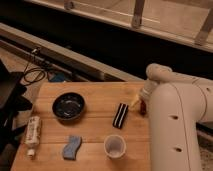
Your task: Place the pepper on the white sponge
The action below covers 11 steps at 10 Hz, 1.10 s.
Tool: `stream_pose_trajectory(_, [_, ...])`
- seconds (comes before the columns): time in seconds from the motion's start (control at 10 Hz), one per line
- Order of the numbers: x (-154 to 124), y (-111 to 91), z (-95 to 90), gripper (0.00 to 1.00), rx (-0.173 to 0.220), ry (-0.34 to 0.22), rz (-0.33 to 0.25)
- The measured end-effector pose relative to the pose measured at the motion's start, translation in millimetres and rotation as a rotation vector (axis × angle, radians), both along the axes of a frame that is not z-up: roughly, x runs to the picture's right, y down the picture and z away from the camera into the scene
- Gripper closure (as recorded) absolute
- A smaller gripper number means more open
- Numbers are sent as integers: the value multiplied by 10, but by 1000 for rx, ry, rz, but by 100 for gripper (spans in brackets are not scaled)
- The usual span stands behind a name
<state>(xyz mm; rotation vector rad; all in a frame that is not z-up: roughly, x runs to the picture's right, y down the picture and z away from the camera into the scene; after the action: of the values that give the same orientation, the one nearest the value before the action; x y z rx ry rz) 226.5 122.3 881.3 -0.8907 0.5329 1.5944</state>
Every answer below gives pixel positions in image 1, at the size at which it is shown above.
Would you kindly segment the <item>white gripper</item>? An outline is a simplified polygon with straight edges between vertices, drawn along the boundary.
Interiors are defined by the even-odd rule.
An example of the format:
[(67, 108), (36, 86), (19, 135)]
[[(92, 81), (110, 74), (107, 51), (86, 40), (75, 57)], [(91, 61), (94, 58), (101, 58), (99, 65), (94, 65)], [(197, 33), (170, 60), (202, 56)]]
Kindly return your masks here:
[(140, 101), (140, 98), (144, 101), (147, 101), (156, 87), (157, 83), (155, 81), (147, 79), (144, 83), (144, 86), (140, 89), (140, 96), (138, 94), (134, 96), (130, 103), (130, 107), (134, 107)]

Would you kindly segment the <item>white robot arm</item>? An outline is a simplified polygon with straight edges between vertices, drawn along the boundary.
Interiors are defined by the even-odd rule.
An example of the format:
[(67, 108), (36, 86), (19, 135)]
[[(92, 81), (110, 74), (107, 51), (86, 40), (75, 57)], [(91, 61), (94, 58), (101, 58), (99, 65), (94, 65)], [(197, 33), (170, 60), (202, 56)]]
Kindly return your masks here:
[(149, 118), (151, 171), (202, 171), (196, 124), (213, 121), (213, 80), (152, 63), (133, 104)]

